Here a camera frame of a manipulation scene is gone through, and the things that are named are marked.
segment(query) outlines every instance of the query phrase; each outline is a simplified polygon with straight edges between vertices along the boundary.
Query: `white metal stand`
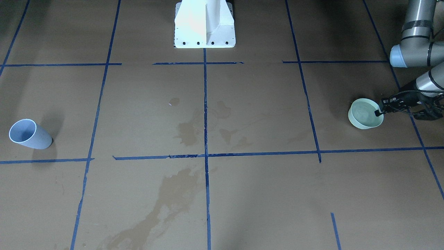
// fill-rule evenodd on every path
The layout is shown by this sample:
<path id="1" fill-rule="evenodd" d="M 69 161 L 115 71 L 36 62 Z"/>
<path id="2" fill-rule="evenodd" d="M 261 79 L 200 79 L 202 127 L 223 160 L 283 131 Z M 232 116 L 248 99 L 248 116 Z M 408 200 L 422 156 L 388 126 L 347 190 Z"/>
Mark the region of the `white metal stand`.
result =
<path id="1" fill-rule="evenodd" d="M 177 48 L 232 48 L 233 6 L 226 0 L 182 0 L 176 4 L 174 45 Z"/>

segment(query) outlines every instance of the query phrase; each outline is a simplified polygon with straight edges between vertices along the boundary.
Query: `brown floor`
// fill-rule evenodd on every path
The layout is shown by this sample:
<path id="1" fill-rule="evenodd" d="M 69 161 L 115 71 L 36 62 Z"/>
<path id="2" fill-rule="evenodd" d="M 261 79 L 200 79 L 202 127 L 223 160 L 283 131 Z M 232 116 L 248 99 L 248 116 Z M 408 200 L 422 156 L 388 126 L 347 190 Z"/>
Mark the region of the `brown floor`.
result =
<path id="1" fill-rule="evenodd" d="M 428 70 L 387 62 L 407 1 L 236 0 L 206 50 L 177 1 L 0 2 L 0 249 L 444 249 L 443 120 L 347 118 Z"/>

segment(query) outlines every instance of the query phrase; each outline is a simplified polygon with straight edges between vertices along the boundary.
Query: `blue tape line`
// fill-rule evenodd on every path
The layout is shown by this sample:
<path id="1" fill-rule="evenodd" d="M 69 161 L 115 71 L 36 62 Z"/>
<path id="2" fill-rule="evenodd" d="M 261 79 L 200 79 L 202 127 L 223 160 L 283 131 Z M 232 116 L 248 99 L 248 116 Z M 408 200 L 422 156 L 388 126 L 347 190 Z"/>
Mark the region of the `blue tape line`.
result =
<path id="1" fill-rule="evenodd" d="M 220 65 L 220 64 L 238 64 L 237 62 L 207 62 L 206 63 L 207 65 L 209 65 L 209 64 L 218 64 L 218 65 Z"/>
<path id="2" fill-rule="evenodd" d="M 379 43 L 381 44 L 382 50 L 384 51 L 385 58 L 388 60 L 389 56 L 388 56 L 388 54 L 387 54 L 387 52 L 385 50 L 384 44 L 382 43 L 382 39 L 381 39 L 381 36 L 379 35 L 379 32 L 378 32 L 378 30 L 376 28 L 375 22 L 373 21 L 372 14 L 370 13 L 369 7 L 367 6 L 367 3 L 365 2 L 365 0 L 362 0 L 362 2 L 364 3 L 365 9 L 367 10 L 367 13 L 368 13 L 369 18 L 370 18 L 370 20 L 372 22 L 373 28 L 375 29 L 376 35 L 378 36 L 378 40 L 379 40 Z M 390 70 L 392 71 L 393 78 L 395 79 L 396 85 L 397 85 L 398 89 L 401 89 L 401 87 L 399 85 L 398 78 L 396 77 L 395 71 L 393 70 L 392 65 L 391 64 L 389 64 L 389 65 L 390 65 Z M 421 147 L 422 147 L 422 149 L 424 151 L 424 155 L 425 155 L 425 157 L 427 159 L 427 163 L 428 163 L 428 165 L 430 167 L 430 170 L 432 171 L 433 177 L 435 178 L 435 182 L 438 185 L 438 189 L 440 190 L 442 198 L 444 199 L 443 189 L 442 189 L 440 181 L 439 181 L 439 179 L 438 179 L 438 177 L 437 177 L 437 175 L 435 173 L 435 169 L 433 168 L 432 162 L 430 161 L 430 158 L 428 157 L 426 147 L 424 146 L 424 143 L 422 141 L 422 138 L 421 138 L 421 135 L 419 133 L 419 130 L 416 127 L 415 120 L 413 119 L 413 117 L 411 115 L 409 115 L 409 116 L 410 116 L 410 120 L 412 121 L 413 128 L 415 129 L 416 135 L 418 136 L 418 140 L 419 140 L 419 142 L 421 144 Z"/>
<path id="3" fill-rule="evenodd" d="M 287 7 L 288 21 L 290 22 L 291 34 L 293 36 L 294 49 L 296 51 L 297 61 L 299 62 L 298 64 L 299 64 L 299 71 L 301 73 L 302 86 L 304 87 L 305 97 L 307 98 L 308 114 L 310 116 L 311 128 L 313 130 L 314 143 L 316 144 L 316 150 L 317 150 L 317 156 L 319 158 L 319 163 L 321 163 L 321 161 L 322 161 L 321 152 L 319 149 L 319 143 L 317 141 L 316 129 L 314 127 L 314 121 L 313 121 L 313 115 L 311 114 L 310 100 L 308 98 L 307 87 L 305 85 L 304 72 L 302 71 L 302 64 L 301 64 L 301 58 L 299 57 L 299 50 L 297 49 L 296 36 L 294 35 L 293 22 L 291 20 L 290 8 L 288 7 L 288 0 L 285 0 L 285 5 Z"/>
<path id="4" fill-rule="evenodd" d="M 206 186 L 206 238 L 207 249 L 211 250 L 211 220 L 210 220 L 210 178 L 208 175 L 208 105 L 207 105 L 207 77 L 206 77 L 206 49 L 203 49 L 203 91 L 204 91 L 204 142 L 205 142 L 205 186 Z"/>
<path id="5" fill-rule="evenodd" d="M 3 73 L 3 69 L 5 67 L 6 62 L 8 61 L 9 54 L 11 54 L 12 46 L 14 45 L 14 42 L 16 41 L 17 35 L 19 34 L 20 27 L 22 27 L 22 23 L 23 23 L 23 20 L 25 19 L 26 11 L 28 11 L 28 7 L 29 7 L 29 3 L 30 2 L 31 2 L 31 0 L 28 0 L 26 2 L 26 6 L 25 6 L 25 9 L 23 10 L 23 15 L 22 15 L 22 18 L 20 19 L 19 26 L 17 26 L 16 33 L 14 34 L 14 37 L 12 38 L 11 44 L 9 45 L 8 53 L 6 53 L 6 56 L 5 56 L 4 61 L 3 61 L 3 64 L 2 64 L 2 66 L 0 68 L 0 76 Z"/>
<path id="6" fill-rule="evenodd" d="M 287 155 L 287 154 L 311 154 L 317 151 L 287 151 L 287 152 L 259 152 L 259 153 L 211 153 L 208 157 L 225 157 L 225 156 L 258 156 L 258 155 Z"/>
<path id="7" fill-rule="evenodd" d="M 150 160 L 150 159 L 176 159 L 176 158 L 197 158 L 205 157 L 205 154 L 179 154 L 179 155 L 158 155 L 158 156 L 134 156 L 134 157 L 115 157 L 116 161 L 125 160 Z"/>
<path id="8" fill-rule="evenodd" d="M 370 21 L 372 22 L 373 29 L 375 30 L 376 36 L 378 37 L 379 43 L 381 44 L 382 51 L 384 52 L 385 58 L 388 61 L 389 56 L 387 54 L 387 51 L 385 50 L 384 44 L 382 43 L 382 39 L 381 39 L 381 36 L 379 35 L 378 29 L 376 28 L 375 21 L 373 21 L 372 14 L 370 14 L 369 7 L 367 6 L 367 3 L 365 2 L 365 0 L 362 0 L 362 2 L 364 3 L 365 9 L 367 10 L 367 14 L 369 15 Z M 389 65 L 390 65 L 390 70 L 392 71 L 392 75 L 395 78 L 396 86 L 398 87 L 398 89 L 400 89 L 401 86 L 399 85 L 398 78 L 396 77 L 395 71 L 393 70 L 392 65 L 391 64 L 389 64 Z"/>
<path id="9" fill-rule="evenodd" d="M 302 63 L 302 64 L 312 64 L 312 63 L 388 63 L 387 60 L 356 60 L 356 61 L 282 61 L 285 64 L 291 63 Z"/>
<path id="10" fill-rule="evenodd" d="M 115 14 L 115 19 L 114 19 L 114 27 L 113 27 L 112 35 L 111 35 L 111 41 L 110 41 L 110 46 L 109 46 L 109 50 L 108 50 L 108 57 L 107 57 L 106 65 L 105 65 L 105 72 L 103 73 L 102 87 L 100 89 L 99 102 L 97 104 L 97 111 L 95 113 L 94 128 L 92 130 L 92 135 L 91 135 L 91 145 L 90 145 L 90 148 L 89 148 L 89 151 L 88 151 L 88 159 L 91 158 L 92 148 L 94 146 L 95 132 L 97 130 L 97 123 L 99 121 L 99 114 L 100 114 L 100 102 L 102 100 L 103 88 L 105 87 L 105 81 L 106 81 L 106 78 L 107 78 L 108 65 L 109 65 L 110 58 L 111 58 L 111 51 L 112 51 L 112 45 L 113 45 L 113 41 L 114 41 L 115 29 L 117 27 L 117 19 L 119 17 L 120 2 L 121 2 L 121 0 L 119 0 L 119 2 L 117 4 L 117 11 L 116 11 L 116 14 Z M 71 250 L 74 250 L 75 238 L 77 237 L 77 229 L 79 227 L 80 213 L 82 211 L 83 198 L 85 196 L 87 174 L 88 174 L 88 171 L 89 171 L 90 162 L 91 161 L 88 160 L 86 162 L 86 166 L 85 166 L 85 175 L 83 176 L 82 198 L 80 199 L 79 207 L 77 208 L 77 216 L 75 218 L 74 232 L 72 234 L 72 240 L 71 240 Z"/>
<path id="11" fill-rule="evenodd" d="M 444 149 L 444 146 L 425 147 L 427 150 Z M 423 150 L 422 147 L 411 148 L 383 148 L 383 149 L 333 149 L 320 150 L 321 153 L 358 153 L 358 152 L 387 152 L 387 151 L 409 151 Z M 208 157 L 231 157 L 231 156 L 259 156 L 259 155 L 292 155 L 292 154 L 317 154 L 317 150 L 307 151 L 279 151 L 279 152 L 251 152 L 251 153 L 209 153 Z M 176 159 L 176 158 L 197 158 L 205 157 L 205 154 L 179 154 L 179 155 L 156 155 L 156 156 L 133 156 L 133 157 L 115 157 L 116 161 L 126 160 L 150 160 L 150 159 Z"/>
<path id="12" fill-rule="evenodd" d="M 202 65 L 203 62 L 160 62 L 153 63 L 153 65 Z"/>
<path id="13" fill-rule="evenodd" d="M 204 65 L 204 64 L 237 64 L 237 62 L 158 62 L 153 63 L 153 65 Z"/>
<path id="14" fill-rule="evenodd" d="M 59 67 L 59 66 L 106 66 L 106 65 L 122 65 L 122 63 L 61 63 L 61 64 L 6 64 L 5 67 Z"/>
<path id="15" fill-rule="evenodd" d="M 358 153 L 358 152 L 386 152 L 386 151 L 408 151 L 422 150 L 421 147 L 412 148 L 385 148 L 385 149 L 337 149 L 337 150 L 321 150 L 321 153 Z"/>
<path id="16" fill-rule="evenodd" d="M 88 158 L 77 159 L 48 159 L 48 160 L 22 160 L 22 161 L 0 161 L 0 164 L 21 164 L 21 163 L 48 163 L 48 162 L 69 162 L 69 161 L 87 161 Z"/>
<path id="17" fill-rule="evenodd" d="M 337 244 L 337 249 L 338 250 L 342 250 L 341 248 L 341 241 L 339 240 L 339 234 L 337 233 L 337 227 L 336 227 L 336 220 L 334 218 L 334 214 L 330 213 L 332 216 L 332 222 L 333 222 L 333 228 L 334 228 L 334 235 L 336 237 L 336 244 Z"/>
<path id="18" fill-rule="evenodd" d="M 410 115 L 410 119 L 412 120 L 413 127 L 414 127 L 414 129 L 415 129 L 416 135 L 418 136 L 418 139 L 419 139 L 419 142 L 420 142 L 420 144 L 421 144 L 421 146 L 422 146 L 422 149 L 424 150 L 424 155 L 425 155 L 425 158 L 427 159 L 428 166 L 430 167 L 430 170 L 432 171 L 433 178 L 435 178 L 436 185 L 438 185 L 438 189 L 439 189 L 439 191 L 440 191 L 440 193 L 441 193 L 441 197 L 442 197 L 443 200 L 444 200 L 444 191 L 443 191 L 443 188 L 441 187 L 441 184 L 440 184 L 440 181 L 439 181 L 439 179 L 438 179 L 438 176 L 436 175 L 435 168 L 433 167 L 432 162 L 430 161 L 430 158 L 428 157 L 427 150 L 426 150 L 426 148 L 424 147 L 424 142 L 422 141 L 421 135 L 419 134 L 419 130 L 418 130 L 418 128 L 416 127 L 416 123 L 415 123 L 415 120 L 413 119 L 412 115 Z"/>

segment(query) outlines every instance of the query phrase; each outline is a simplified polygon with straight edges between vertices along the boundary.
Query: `water stain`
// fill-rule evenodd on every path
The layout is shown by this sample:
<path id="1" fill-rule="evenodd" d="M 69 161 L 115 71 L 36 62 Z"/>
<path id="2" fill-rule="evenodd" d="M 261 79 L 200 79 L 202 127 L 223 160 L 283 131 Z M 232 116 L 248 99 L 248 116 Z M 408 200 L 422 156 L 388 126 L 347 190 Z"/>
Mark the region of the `water stain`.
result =
<path id="1" fill-rule="evenodd" d="M 175 138 L 180 138 L 180 143 L 185 146 L 191 146 L 197 143 L 197 129 L 192 122 L 181 123 L 177 127 L 179 135 Z"/>
<path id="2" fill-rule="evenodd" d="M 305 140 L 310 135 L 310 130 L 299 132 L 295 137 L 288 138 L 288 144 Z"/>
<path id="3" fill-rule="evenodd" d="M 170 100 L 170 102 L 168 103 L 170 106 L 177 106 L 179 105 L 180 99 L 179 98 L 173 98 Z"/>
<path id="4" fill-rule="evenodd" d="M 223 101 L 218 101 L 216 104 L 217 108 L 216 108 L 216 114 L 217 114 L 217 118 L 219 119 L 225 119 L 228 118 L 231 115 L 231 108 L 228 108 L 227 106 L 225 106 L 225 103 L 223 103 Z"/>
<path id="5" fill-rule="evenodd" d="M 239 140 L 238 144 L 232 148 L 232 150 L 240 150 L 246 147 L 253 145 L 252 143 L 247 141 L 247 138 L 244 136 Z"/>
<path id="6" fill-rule="evenodd" d="M 220 129 L 219 130 L 219 132 L 221 133 L 221 135 L 222 135 L 222 138 L 224 139 L 224 141 L 227 143 L 227 144 L 230 144 L 230 141 L 231 141 L 231 136 L 232 135 L 234 135 L 235 133 L 237 133 L 237 129 L 235 129 L 235 130 L 233 130 L 233 131 L 228 131 L 228 130 L 226 130 L 226 129 Z"/>
<path id="7" fill-rule="evenodd" d="M 179 135 L 174 138 L 180 138 L 180 143 L 185 146 L 191 146 L 198 143 L 198 135 L 203 128 L 203 112 L 196 110 L 193 118 L 189 122 L 181 123 L 177 126 Z"/>
<path id="8" fill-rule="evenodd" d="M 154 209 L 145 220 L 134 228 L 107 237 L 97 250 L 143 250 L 146 244 L 165 233 L 175 217 L 187 212 L 199 191 L 198 175 L 190 175 L 190 169 L 165 177 L 159 189 L 159 197 Z"/>

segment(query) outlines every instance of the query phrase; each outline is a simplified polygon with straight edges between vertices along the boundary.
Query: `tipped over cup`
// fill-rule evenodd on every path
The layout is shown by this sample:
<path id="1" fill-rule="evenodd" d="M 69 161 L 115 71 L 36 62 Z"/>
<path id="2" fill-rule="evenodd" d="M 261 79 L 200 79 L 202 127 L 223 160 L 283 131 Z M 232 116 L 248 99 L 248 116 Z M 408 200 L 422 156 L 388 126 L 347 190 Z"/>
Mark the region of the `tipped over cup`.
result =
<path id="1" fill-rule="evenodd" d="M 32 149 L 45 149 L 52 143 L 51 135 L 31 119 L 14 123 L 9 130 L 9 139 Z"/>

